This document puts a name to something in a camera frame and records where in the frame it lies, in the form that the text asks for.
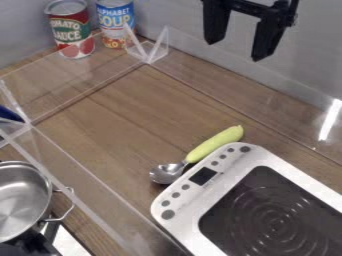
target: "soup can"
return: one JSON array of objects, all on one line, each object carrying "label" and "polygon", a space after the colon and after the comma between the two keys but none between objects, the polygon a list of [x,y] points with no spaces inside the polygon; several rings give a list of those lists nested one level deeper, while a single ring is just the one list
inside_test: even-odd
[{"label": "soup can", "polygon": [[124,23],[135,30],[133,1],[97,0],[99,23],[103,32],[101,41],[108,48],[121,49],[129,42],[125,36]]},{"label": "soup can", "polygon": [[56,0],[47,8],[49,24],[60,54],[72,59],[88,56],[95,50],[89,14],[84,0]]}]

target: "pot rim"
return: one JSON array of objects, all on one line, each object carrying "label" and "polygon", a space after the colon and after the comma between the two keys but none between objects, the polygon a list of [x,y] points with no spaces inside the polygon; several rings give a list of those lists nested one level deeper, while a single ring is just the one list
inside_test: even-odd
[{"label": "pot rim", "polygon": [[2,161],[2,162],[0,162],[0,172],[1,172],[1,167],[13,166],[13,165],[24,166],[26,168],[26,171],[32,171],[35,174],[37,174],[40,176],[41,180],[44,181],[45,188],[48,191],[48,195],[47,195],[48,198],[47,198],[44,210],[41,211],[41,214],[39,215],[36,220],[32,221],[30,225],[28,225],[28,227],[25,229],[22,229],[21,232],[17,232],[16,234],[10,235],[10,238],[2,239],[2,240],[0,239],[0,243],[4,243],[6,241],[12,240],[17,236],[20,236],[22,233],[25,233],[36,225],[36,223],[41,220],[41,218],[44,217],[44,215],[49,209],[51,197],[52,197],[52,183],[51,183],[49,179],[41,174],[39,169],[30,163],[24,162],[24,161]]}]

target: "spoon handle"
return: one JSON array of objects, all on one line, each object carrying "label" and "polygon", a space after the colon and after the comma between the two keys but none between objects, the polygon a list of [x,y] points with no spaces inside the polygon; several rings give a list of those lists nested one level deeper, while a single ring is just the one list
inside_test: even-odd
[{"label": "spoon handle", "polygon": [[191,164],[199,162],[210,153],[212,153],[224,144],[236,142],[243,136],[243,128],[240,125],[232,126],[212,138],[206,140],[188,154],[185,161]]}]

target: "spoon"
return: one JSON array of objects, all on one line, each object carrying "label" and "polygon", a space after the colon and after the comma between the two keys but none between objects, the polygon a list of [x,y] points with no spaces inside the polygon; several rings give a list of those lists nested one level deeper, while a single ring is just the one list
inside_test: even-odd
[{"label": "spoon", "polygon": [[149,179],[159,184],[171,184],[181,176],[183,170],[188,164],[197,163],[224,144],[236,142],[243,136],[243,128],[240,125],[232,126],[211,139],[206,140],[185,156],[180,163],[169,163],[157,165],[149,171]]}]

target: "pot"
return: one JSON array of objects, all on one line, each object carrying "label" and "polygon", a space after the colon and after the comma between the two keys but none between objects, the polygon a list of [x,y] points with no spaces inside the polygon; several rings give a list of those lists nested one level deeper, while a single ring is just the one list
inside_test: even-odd
[{"label": "pot", "polygon": [[49,218],[53,192],[60,191],[52,189],[33,165],[20,161],[0,163],[0,243],[30,229],[40,231],[45,222],[64,220],[75,205],[60,218]]}]

